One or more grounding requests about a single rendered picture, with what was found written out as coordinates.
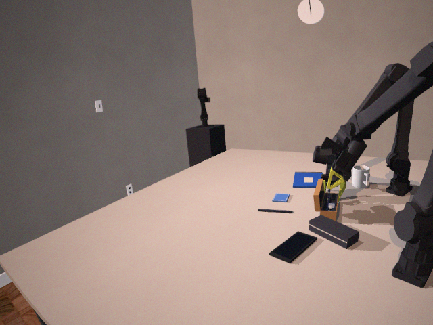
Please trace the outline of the dark blue glasses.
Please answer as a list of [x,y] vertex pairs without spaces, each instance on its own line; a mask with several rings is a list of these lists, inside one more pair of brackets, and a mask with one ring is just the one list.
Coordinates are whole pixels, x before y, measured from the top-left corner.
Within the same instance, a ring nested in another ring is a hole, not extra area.
[[[330,196],[328,196],[328,200],[327,200],[327,204],[326,204],[325,210],[335,209],[335,203],[330,203],[329,200],[330,200]],[[332,210],[328,210],[328,211],[332,211]]]

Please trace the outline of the white mug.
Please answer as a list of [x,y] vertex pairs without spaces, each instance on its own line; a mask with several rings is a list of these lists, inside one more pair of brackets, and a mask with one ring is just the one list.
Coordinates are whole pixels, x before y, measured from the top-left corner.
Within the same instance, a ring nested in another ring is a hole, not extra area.
[[[355,169],[354,169],[355,168]],[[358,171],[361,170],[361,171]],[[368,171],[366,171],[368,170]],[[353,167],[352,172],[352,185],[356,188],[366,188],[369,186],[370,168],[364,165],[357,165]],[[368,185],[368,186],[366,186]]]

